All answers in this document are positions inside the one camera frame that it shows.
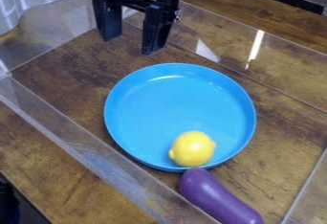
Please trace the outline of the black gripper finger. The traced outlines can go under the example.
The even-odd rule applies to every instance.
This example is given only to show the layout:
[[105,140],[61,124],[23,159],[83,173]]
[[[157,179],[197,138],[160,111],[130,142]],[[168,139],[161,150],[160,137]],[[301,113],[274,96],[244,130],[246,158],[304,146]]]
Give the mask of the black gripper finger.
[[173,23],[173,12],[161,6],[150,4],[142,20],[141,53],[152,55],[164,47]]
[[121,5],[114,0],[91,0],[98,33],[107,41],[122,32]]

